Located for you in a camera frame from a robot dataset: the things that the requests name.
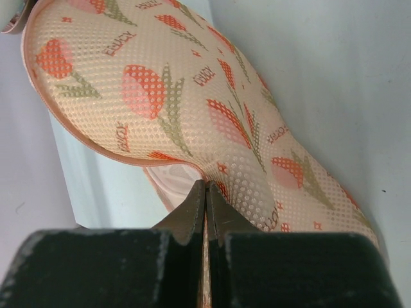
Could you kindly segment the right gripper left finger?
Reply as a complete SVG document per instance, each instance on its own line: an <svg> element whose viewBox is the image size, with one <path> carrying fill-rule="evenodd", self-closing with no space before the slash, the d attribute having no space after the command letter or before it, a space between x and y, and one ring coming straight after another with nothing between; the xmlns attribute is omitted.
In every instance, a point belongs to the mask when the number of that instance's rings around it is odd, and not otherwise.
<svg viewBox="0 0 411 308"><path fill-rule="evenodd" d="M2 307L200 307L206 185L149 229L40 230L17 251Z"/></svg>

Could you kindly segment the floral mesh laundry bag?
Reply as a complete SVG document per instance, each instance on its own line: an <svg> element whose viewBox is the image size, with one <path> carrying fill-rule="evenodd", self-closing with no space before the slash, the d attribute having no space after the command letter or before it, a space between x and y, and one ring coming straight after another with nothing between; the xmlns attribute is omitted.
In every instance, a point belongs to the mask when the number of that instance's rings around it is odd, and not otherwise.
<svg viewBox="0 0 411 308"><path fill-rule="evenodd" d="M141 166L168 214L198 180L265 233L357 233L347 191L292 136L238 48L178 1L2 1L24 68L57 121L97 153ZM206 190L202 305L211 305Z"/></svg>

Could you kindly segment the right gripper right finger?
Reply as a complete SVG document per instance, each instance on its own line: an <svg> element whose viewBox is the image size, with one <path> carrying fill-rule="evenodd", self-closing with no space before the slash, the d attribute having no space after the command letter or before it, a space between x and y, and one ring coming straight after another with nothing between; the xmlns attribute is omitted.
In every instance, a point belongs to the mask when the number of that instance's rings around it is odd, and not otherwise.
<svg viewBox="0 0 411 308"><path fill-rule="evenodd" d="M357 233L265 233L206 189L213 307L401 307L378 249Z"/></svg>

